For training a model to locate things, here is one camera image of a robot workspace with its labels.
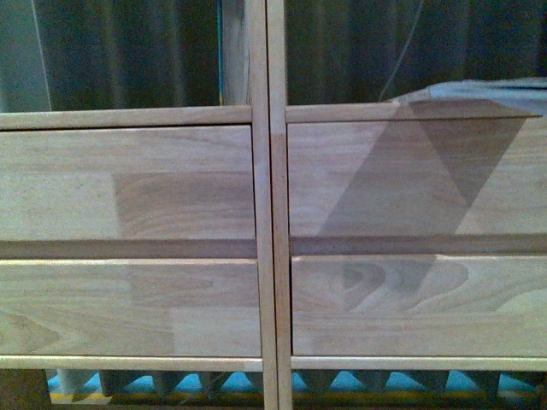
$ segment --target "cable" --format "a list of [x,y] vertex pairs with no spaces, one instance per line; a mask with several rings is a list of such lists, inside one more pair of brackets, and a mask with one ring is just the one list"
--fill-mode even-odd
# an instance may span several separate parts
[[414,23],[412,25],[412,28],[410,29],[409,36],[407,37],[407,41],[405,42],[403,49],[401,50],[401,54],[399,54],[399,57],[397,58],[397,64],[395,65],[395,68],[393,68],[393,71],[391,72],[387,82],[384,85],[384,88],[382,89],[382,92],[379,94],[379,97],[378,97],[379,103],[381,103],[381,101],[384,99],[384,95],[386,94],[387,89],[391,87],[391,84],[393,83],[393,80],[395,79],[395,76],[397,75],[397,71],[399,71],[399,68],[401,68],[401,64],[403,63],[403,58],[406,56],[407,52],[409,51],[409,46],[410,46],[410,43],[412,42],[412,37],[414,36],[414,33],[416,31],[418,22],[420,21],[421,11],[424,8],[425,1],[426,0],[420,0],[420,4],[418,4],[418,9],[416,10]]

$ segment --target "wooden slat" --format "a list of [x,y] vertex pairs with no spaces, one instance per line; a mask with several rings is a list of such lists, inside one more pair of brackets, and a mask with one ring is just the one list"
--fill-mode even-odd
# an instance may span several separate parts
[[253,260],[0,261],[0,353],[260,356]]
[[253,239],[248,126],[1,132],[0,240]]
[[287,187],[285,0],[268,0],[268,79],[272,147],[273,256],[279,408],[292,408],[291,288]]
[[544,372],[547,358],[468,356],[293,356],[293,369]]
[[430,237],[294,237],[291,255],[547,253],[547,234],[434,235]]
[[0,259],[256,259],[253,239],[0,242]]
[[250,106],[102,109],[0,114],[0,130],[249,124]]
[[3,354],[0,368],[143,370],[165,372],[261,372],[262,359],[250,357],[157,357]]
[[546,136],[542,118],[289,125],[291,236],[544,235]]
[[296,355],[545,356],[547,257],[297,257],[292,292]]
[[0,369],[0,408],[2,410],[51,409],[45,372]]
[[452,120],[480,118],[536,117],[536,114],[504,107],[487,100],[434,100],[401,104],[379,102],[369,104],[300,105],[286,109],[286,120],[294,123]]
[[246,1],[250,27],[250,101],[253,106],[253,166],[260,295],[264,407],[278,407],[278,358],[274,300],[274,247],[268,118],[266,2]]

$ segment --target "dark curtain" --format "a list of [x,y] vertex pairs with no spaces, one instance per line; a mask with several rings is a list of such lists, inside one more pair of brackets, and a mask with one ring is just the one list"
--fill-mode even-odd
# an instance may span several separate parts
[[216,0],[35,0],[54,110],[219,104]]
[[[420,0],[287,0],[289,103],[376,102]],[[547,0],[426,0],[385,98],[545,76]]]

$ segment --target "drawer front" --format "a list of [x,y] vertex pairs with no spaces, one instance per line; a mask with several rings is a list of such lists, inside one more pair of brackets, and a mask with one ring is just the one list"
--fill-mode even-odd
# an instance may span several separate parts
[[288,140],[293,238],[547,232],[546,119],[290,124]]
[[547,355],[547,257],[292,260],[295,355]]
[[256,261],[2,261],[0,354],[259,357]]
[[249,126],[0,132],[0,241],[255,237]]

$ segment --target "vertical wooden post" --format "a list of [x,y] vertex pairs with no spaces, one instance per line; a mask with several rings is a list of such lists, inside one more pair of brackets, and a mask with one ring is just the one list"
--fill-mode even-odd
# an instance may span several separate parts
[[274,302],[274,247],[272,244],[272,192],[268,117],[268,54],[266,47],[266,2],[251,0],[250,102],[253,107],[253,168],[256,207],[256,244],[262,336],[264,408],[278,409],[278,369]]
[[268,0],[268,74],[272,152],[273,269],[279,409],[292,408],[291,285],[287,175],[285,1]]
[[0,410],[49,410],[44,370],[0,370]]

